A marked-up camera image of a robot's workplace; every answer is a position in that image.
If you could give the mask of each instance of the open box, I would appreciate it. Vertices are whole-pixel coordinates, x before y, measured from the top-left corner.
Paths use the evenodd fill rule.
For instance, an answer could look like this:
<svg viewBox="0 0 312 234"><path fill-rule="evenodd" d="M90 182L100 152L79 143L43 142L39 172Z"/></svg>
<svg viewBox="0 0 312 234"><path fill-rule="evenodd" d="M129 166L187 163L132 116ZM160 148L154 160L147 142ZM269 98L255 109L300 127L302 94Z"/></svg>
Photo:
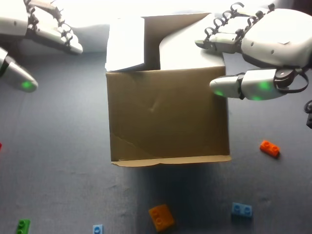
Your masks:
<svg viewBox="0 0 312 234"><path fill-rule="evenodd" d="M117 69L106 77L113 164L133 167L231 159L227 101L209 89L212 79L225 75L224 65L160 70L161 41L206 16L152 16L139 19L137 25L127 25L128 20L111 24L106 68ZM122 36L123 29L129 28L132 34ZM125 65L126 57L130 65Z"/></svg>

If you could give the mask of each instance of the green light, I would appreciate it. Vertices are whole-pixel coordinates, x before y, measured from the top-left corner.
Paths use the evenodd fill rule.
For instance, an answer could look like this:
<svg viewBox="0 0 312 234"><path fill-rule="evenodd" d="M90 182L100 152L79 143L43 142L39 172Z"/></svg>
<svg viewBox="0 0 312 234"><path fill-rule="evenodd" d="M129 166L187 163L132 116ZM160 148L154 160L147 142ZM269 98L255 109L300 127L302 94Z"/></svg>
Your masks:
<svg viewBox="0 0 312 234"><path fill-rule="evenodd" d="M252 97L252 100L255 100L255 101L261 101L261 100L262 100L262 98L261 98L261 97L259 97L259 96L253 96L253 97Z"/></svg>
<svg viewBox="0 0 312 234"><path fill-rule="evenodd" d="M271 86L268 82L266 81L263 81L259 84L259 88L262 89L262 90L270 90L271 89Z"/></svg>
<svg viewBox="0 0 312 234"><path fill-rule="evenodd" d="M31 89L33 87L33 84L30 81L24 81L21 86L23 89Z"/></svg>
<svg viewBox="0 0 312 234"><path fill-rule="evenodd" d="M219 96L223 96L223 93L220 90L216 90L214 93L219 95Z"/></svg>

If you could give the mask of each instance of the toy building block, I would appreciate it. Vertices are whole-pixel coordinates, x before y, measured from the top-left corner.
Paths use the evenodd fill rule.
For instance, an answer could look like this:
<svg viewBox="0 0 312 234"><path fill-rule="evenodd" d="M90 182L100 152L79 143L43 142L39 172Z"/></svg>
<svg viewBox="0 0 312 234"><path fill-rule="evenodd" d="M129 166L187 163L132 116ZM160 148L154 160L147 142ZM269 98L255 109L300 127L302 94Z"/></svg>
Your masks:
<svg viewBox="0 0 312 234"><path fill-rule="evenodd" d="M156 206L148 211L158 232L175 224L167 205Z"/></svg>
<svg viewBox="0 0 312 234"><path fill-rule="evenodd" d="M93 225L93 234L103 234L103 225Z"/></svg>
<svg viewBox="0 0 312 234"><path fill-rule="evenodd" d="M261 143L260 150L275 158L277 158L279 154L279 148L276 145L268 142L267 140L264 140Z"/></svg>
<svg viewBox="0 0 312 234"><path fill-rule="evenodd" d="M253 208L250 205L233 202L232 214L251 218L253 216Z"/></svg>
<svg viewBox="0 0 312 234"><path fill-rule="evenodd" d="M30 226L29 219L20 219L18 228L16 230L16 234L28 234L29 226Z"/></svg>

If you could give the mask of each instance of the green lego brick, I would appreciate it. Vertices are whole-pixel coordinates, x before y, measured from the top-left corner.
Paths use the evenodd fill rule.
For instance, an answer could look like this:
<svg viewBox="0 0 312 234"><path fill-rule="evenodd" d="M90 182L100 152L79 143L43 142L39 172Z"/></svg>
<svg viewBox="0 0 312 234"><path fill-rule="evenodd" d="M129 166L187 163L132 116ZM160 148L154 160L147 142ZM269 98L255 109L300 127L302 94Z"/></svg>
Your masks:
<svg viewBox="0 0 312 234"><path fill-rule="evenodd" d="M18 228L16 230L16 234L28 234L29 226L30 226L29 219L20 219Z"/></svg>

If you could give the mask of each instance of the cardboard box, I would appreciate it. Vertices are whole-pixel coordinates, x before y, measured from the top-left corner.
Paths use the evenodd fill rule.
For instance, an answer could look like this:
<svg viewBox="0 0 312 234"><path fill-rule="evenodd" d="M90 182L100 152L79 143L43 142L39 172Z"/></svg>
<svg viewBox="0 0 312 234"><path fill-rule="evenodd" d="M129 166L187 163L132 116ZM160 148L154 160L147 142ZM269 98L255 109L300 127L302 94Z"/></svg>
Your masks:
<svg viewBox="0 0 312 234"><path fill-rule="evenodd" d="M130 62L132 69L141 71L124 72L129 68L116 66L123 72L106 73L113 164L132 167L231 159L227 101L209 89L212 79L225 75L225 67L160 70L159 44L164 37L205 16L144 17L144 23L135 20L132 31L136 33L127 33L134 38L123 37L122 49L118 49L121 39L111 37L117 35L117 28L129 29L125 22L130 21L111 25L115 33L108 41L109 67L118 58L127 63L129 53L124 50L131 46L128 41L144 41L137 49L137 63ZM143 34L139 33L140 27L144 27Z"/></svg>

